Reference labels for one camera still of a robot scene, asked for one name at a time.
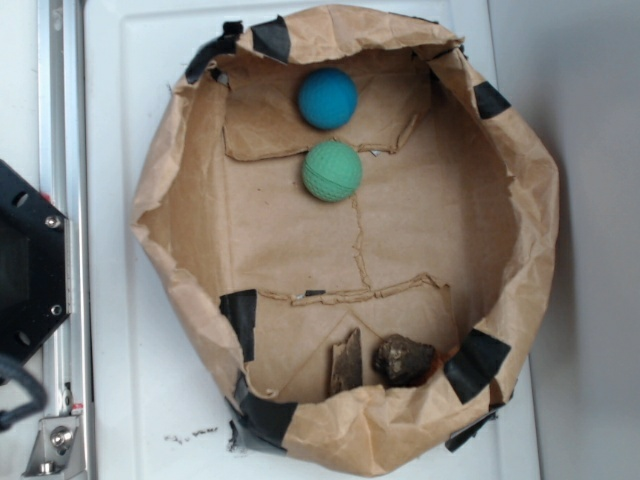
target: rock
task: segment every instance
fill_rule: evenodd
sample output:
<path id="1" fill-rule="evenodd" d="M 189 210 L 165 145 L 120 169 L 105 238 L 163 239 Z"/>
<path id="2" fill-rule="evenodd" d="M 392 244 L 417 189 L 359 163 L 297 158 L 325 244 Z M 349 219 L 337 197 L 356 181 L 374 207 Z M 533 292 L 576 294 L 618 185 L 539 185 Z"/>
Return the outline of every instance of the rock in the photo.
<path id="1" fill-rule="evenodd" d="M 435 356 L 432 345 L 394 334 L 387 337 L 374 354 L 373 366 L 390 386 L 409 387 L 426 381 Z"/>

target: black bracket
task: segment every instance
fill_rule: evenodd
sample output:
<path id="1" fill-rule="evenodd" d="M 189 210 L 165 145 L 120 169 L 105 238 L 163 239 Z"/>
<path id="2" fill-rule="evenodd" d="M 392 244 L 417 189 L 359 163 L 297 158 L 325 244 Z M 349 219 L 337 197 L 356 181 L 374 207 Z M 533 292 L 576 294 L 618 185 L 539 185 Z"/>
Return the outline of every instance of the black bracket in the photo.
<path id="1" fill-rule="evenodd" d="M 0 354 L 22 363 L 69 316 L 65 222 L 0 160 Z"/>

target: green ball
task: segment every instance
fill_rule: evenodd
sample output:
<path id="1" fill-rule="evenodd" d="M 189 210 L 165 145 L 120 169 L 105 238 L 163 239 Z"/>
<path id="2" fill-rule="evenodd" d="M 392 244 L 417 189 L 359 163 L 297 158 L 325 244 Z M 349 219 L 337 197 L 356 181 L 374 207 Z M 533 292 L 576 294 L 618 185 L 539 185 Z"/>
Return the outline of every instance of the green ball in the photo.
<path id="1" fill-rule="evenodd" d="M 302 181 L 307 190 L 320 200 L 344 200 L 356 191 L 362 181 L 360 157 L 344 143 L 319 143 L 304 160 Z"/>

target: crumpled brown paper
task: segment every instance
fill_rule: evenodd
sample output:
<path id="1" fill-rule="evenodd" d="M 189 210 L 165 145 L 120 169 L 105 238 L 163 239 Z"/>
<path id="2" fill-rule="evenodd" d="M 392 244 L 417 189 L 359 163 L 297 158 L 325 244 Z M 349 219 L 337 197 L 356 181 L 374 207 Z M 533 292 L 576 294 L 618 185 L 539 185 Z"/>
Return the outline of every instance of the crumpled brown paper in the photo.
<path id="1" fill-rule="evenodd" d="M 208 74 L 178 82 L 133 231 L 232 404 L 241 372 L 256 396 L 300 402 L 289 455 L 379 475 L 510 399 L 547 306 L 558 173 L 512 108 L 483 118 L 474 87 L 484 79 L 445 28 L 345 6 L 285 22 L 288 65 L 254 52 L 249 30 L 210 65 L 228 86 Z M 364 110 L 334 132 L 295 111 L 297 85 L 323 62 L 364 92 Z M 300 178 L 304 152 L 327 138 L 351 143 L 363 163 L 361 187 L 338 204 Z M 246 289 L 258 291 L 249 363 L 219 310 L 222 295 Z M 442 369 L 422 387 L 385 390 L 366 356 L 365 386 L 326 399 L 331 345 L 355 327 L 366 355 L 391 333 L 451 355 L 472 328 L 511 351 L 464 404 Z"/>

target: rubber ball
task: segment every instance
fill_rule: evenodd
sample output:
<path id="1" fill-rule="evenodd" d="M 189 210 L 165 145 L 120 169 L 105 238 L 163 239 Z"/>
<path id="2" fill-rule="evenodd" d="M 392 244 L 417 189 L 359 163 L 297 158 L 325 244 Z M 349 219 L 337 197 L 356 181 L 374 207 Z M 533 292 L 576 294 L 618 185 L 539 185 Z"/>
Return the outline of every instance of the rubber ball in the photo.
<path id="1" fill-rule="evenodd" d="M 311 73 L 298 94 L 298 107 L 304 119 L 321 130 L 345 125 L 358 105 L 358 90 L 351 77 L 337 68 Z"/>
<path id="2" fill-rule="evenodd" d="M 327 141 L 313 147 L 302 167 L 302 181 L 311 194 L 325 202 L 351 196 L 362 181 L 358 153 L 341 142 Z"/>

